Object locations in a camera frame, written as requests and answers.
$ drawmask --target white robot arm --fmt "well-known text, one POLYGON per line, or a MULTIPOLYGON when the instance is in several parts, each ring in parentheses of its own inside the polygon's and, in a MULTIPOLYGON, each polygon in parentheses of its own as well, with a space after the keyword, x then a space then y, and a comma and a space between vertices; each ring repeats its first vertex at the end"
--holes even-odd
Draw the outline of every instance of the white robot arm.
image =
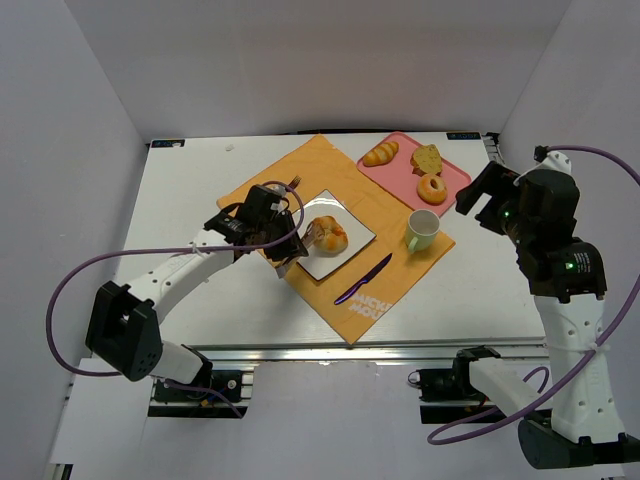
MULTIPOLYGON (((545 329, 552 375, 556 381, 567 374, 572 378, 564 388, 554 385, 545 395, 545 399, 553 395, 553 409, 550 419, 543 418, 533 412, 533 405, 545 399, 510 371, 495 351, 476 347, 461 350, 451 371, 436 374, 444 378, 426 371, 427 381, 421 378, 423 396, 430 396, 425 391, 436 385, 441 400, 481 393, 507 417, 523 418, 520 444, 535 468, 640 461, 640 442, 625 433, 611 392, 606 348, 597 342, 603 332, 604 267, 598 250, 573 236, 579 191, 571 163, 545 147, 536 149, 536 160, 539 164, 523 175, 490 163, 456 195, 456 210, 466 215, 482 194, 491 197, 476 219, 515 245, 518 266, 545 329), (593 358, 575 374, 574 367, 584 362, 585 355, 593 358), (526 411, 531 413, 522 417, 526 411)), ((486 427, 434 440, 446 428, 434 432, 429 441, 455 443, 491 431, 486 427)))
POLYGON ((282 206, 284 194, 254 185, 243 203, 205 223, 189 243, 192 253, 172 256, 127 284, 104 284, 96 294, 86 346, 131 381, 152 375, 208 387, 211 362, 187 346, 163 342, 159 326, 193 289, 251 250, 262 248, 280 276, 308 255, 312 232, 298 236, 288 206, 282 206))

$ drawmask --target bread roll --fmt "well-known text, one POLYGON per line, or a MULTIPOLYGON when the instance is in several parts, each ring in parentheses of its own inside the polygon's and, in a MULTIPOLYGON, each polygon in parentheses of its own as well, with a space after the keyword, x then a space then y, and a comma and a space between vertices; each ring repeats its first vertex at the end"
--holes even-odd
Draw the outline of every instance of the bread roll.
POLYGON ((316 232, 313 244, 319 250, 336 254, 342 252, 349 245, 347 234, 332 216, 314 218, 311 223, 316 232))
POLYGON ((370 150, 362 157, 365 167, 375 167, 389 163, 398 153, 398 142, 384 142, 370 150))

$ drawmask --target fork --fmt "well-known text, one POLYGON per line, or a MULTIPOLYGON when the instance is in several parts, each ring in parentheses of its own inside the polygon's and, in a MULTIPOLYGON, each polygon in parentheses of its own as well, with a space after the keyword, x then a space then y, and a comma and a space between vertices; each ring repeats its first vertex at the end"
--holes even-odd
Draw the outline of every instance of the fork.
POLYGON ((289 182, 289 188, 292 188, 292 189, 294 189, 294 190, 295 190, 295 189, 296 189, 296 187, 297 187, 298 185, 300 185, 300 181, 301 181, 301 180, 302 180, 302 178, 300 178, 300 176, 296 175, 295 177, 293 177, 293 180, 291 180, 291 181, 289 182))

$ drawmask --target white table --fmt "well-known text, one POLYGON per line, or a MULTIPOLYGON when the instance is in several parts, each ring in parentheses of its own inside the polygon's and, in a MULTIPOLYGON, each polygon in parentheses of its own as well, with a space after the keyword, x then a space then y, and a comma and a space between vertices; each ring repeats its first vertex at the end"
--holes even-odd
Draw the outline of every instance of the white table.
MULTIPOLYGON (((444 133, 411 133, 435 143, 443 157, 473 178, 488 158, 481 140, 447 140, 444 133)), ((327 138, 357 160, 385 134, 327 138)), ((305 143, 310 135, 187 139, 184 147, 149 151, 125 248, 185 245, 218 212, 216 200, 305 143)), ((461 340, 539 342, 542 324, 513 246, 451 208, 442 230, 456 246, 389 310, 362 343, 455 343, 461 340)), ((126 282, 163 259, 122 260, 126 282)), ((198 287, 162 324, 163 338, 194 346, 344 344, 259 255, 249 255, 198 287)))

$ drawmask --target white wall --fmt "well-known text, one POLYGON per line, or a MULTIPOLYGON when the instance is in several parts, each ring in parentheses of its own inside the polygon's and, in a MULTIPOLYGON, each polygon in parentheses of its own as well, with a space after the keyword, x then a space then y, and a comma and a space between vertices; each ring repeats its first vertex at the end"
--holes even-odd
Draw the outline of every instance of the white wall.
MULTIPOLYGON (((121 244, 144 144, 62 0, 0 2, 0 465, 40 478, 69 376, 44 313, 61 277, 121 244)), ((96 267, 70 285, 58 344, 81 353, 96 267)))
POLYGON ((499 131, 569 0, 66 0, 145 139, 499 131))
MULTIPOLYGON (((609 150, 640 170, 640 3, 574 0, 502 134, 507 161, 524 169, 535 145, 609 150)), ((577 234, 607 271, 607 318, 640 270, 640 189, 605 159, 570 153, 581 189, 577 234)), ((627 430, 640 438, 640 301, 611 339, 614 393, 627 430)), ((640 478, 638 464, 625 468, 640 478)))

